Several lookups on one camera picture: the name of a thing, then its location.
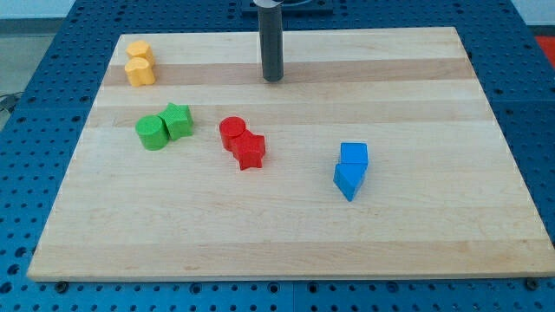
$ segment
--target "green cylinder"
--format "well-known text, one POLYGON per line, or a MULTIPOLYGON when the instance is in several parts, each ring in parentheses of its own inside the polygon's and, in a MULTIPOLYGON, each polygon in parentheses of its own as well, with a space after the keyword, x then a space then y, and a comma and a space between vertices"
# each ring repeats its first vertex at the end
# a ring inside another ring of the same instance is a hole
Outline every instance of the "green cylinder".
POLYGON ((169 141, 164 121, 158 116, 148 115, 139 119, 135 124, 135 131, 142 145, 149 151, 157 151, 169 141))

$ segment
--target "red cylinder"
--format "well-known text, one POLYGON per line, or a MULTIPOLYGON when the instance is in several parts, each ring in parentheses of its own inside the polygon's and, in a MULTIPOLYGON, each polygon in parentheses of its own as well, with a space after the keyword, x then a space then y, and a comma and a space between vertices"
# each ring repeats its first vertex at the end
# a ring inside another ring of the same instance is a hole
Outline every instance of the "red cylinder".
POLYGON ((241 135, 246 129, 245 121, 239 117, 227 117, 219 123, 219 134, 222 144, 228 151, 232 151, 232 140, 241 135))

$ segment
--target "blue pegboard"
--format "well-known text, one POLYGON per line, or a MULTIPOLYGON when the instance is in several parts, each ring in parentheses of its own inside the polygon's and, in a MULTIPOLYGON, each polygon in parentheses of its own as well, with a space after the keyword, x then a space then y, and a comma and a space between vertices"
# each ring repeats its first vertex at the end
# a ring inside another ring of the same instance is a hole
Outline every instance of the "blue pegboard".
MULTIPOLYGON (((555 239, 555 74, 508 0, 334 0, 285 29, 454 26, 555 239)), ((472 281, 54 283, 25 277, 122 33, 253 31, 241 2, 77 0, 0 133, 0 311, 555 310, 555 278, 472 281)))

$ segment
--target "blue block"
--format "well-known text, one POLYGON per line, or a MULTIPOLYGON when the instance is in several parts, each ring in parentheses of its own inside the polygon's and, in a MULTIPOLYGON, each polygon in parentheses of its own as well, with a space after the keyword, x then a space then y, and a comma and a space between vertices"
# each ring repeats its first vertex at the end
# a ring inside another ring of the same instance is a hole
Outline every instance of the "blue block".
POLYGON ((368 148, 366 147, 366 143, 341 143, 339 163, 368 165, 368 148))
POLYGON ((356 193, 364 182, 367 165, 365 164, 337 164, 333 181, 348 201, 355 198, 356 193))

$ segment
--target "wood grain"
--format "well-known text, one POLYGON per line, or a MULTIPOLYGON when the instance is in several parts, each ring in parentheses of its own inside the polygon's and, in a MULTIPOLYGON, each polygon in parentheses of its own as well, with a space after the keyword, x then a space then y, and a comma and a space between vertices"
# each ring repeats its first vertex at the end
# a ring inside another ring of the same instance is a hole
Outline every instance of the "wood grain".
POLYGON ((555 250, 452 28, 285 33, 260 78, 255 33, 125 35, 28 275, 37 281, 549 276, 555 250), (157 83, 131 88, 129 42, 157 83), (188 104, 193 137, 145 151, 134 123, 188 104), (262 170, 223 150, 229 115, 263 133, 262 170), (369 144, 355 201, 339 144, 369 144))

